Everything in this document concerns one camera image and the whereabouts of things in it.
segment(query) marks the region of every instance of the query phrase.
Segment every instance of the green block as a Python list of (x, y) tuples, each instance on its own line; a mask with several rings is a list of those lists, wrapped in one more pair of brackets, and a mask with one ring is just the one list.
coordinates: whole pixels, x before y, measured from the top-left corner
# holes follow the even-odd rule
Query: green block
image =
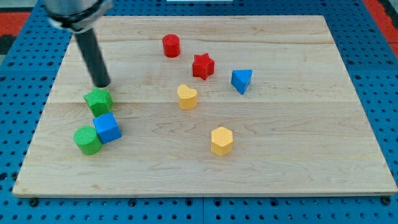
[(96, 154), (102, 147), (95, 128), (90, 126), (79, 128), (73, 135), (73, 140), (85, 155)]
[(113, 100), (109, 90), (94, 88), (89, 94), (84, 96), (87, 106), (93, 112), (94, 117), (111, 112)]

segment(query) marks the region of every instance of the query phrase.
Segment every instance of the toy block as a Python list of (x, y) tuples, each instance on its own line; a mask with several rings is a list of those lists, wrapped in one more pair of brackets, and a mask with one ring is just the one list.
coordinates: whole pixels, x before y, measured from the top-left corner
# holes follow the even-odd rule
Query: toy block
[(219, 127), (211, 132), (211, 151), (218, 156), (225, 156), (230, 153), (233, 142), (231, 130)]
[(103, 114), (93, 119), (95, 129), (103, 144), (120, 138), (122, 135), (113, 113)]
[(189, 110), (198, 104), (198, 92), (196, 89), (189, 88), (186, 85), (180, 85), (177, 90), (178, 105), (181, 110)]
[(252, 70), (233, 70), (231, 84), (240, 93), (244, 94), (250, 84)]
[(162, 39), (163, 51), (166, 57), (174, 58), (180, 55), (180, 39), (175, 34), (167, 34)]
[(79, 128), (73, 135), (73, 140), (85, 155), (96, 154), (102, 147), (95, 128), (90, 126)]
[(89, 94), (84, 96), (87, 106), (93, 112), (94, 117), (109, 113), (113, 100), (109, 90), (94, 88)]
[(209, 75), (214, 74), (214, 66), (215, 62), (209, 57), (208, 53), (204, 55), (194, 55), (192, 64), (193, 76), (206, 80)]

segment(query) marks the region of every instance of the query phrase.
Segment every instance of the red star block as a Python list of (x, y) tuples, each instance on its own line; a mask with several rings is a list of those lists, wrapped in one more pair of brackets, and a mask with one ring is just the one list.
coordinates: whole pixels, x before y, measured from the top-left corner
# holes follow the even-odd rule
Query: red star block
[(195, 55), (192, 64), (192, 71), (194, 77), (200, 77), (203, 80), (207, 76), (214, 74), (214, 60), (209, 57), (208, 53), (204, 55)]

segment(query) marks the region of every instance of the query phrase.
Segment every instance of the blue block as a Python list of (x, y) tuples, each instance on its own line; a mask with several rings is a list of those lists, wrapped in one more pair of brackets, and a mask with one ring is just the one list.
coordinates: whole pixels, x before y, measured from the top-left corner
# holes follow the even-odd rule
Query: blue block
[(251, 80), (252, 70), (233, 70), (231, 84), (240, 93), (244, 94)]
[(122, 135), (113, 113), (103, 114), (93, 119), (97, 134), (103, 144), (120, 138)]

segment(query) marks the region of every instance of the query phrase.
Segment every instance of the yellow heart block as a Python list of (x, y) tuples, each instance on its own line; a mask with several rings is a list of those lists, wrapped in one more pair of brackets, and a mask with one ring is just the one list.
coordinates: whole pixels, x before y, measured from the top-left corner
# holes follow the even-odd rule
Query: yellow heart block
[(186, 85), (180, 85), (177, 90), (178, 105), (181, 110), (190, 110), (198, 104), (198, 92)]
[(218, 156), (225, 156), (232, 151), (234, 143), (231, 130), (219, 127), (211, 132), (211, 151)]

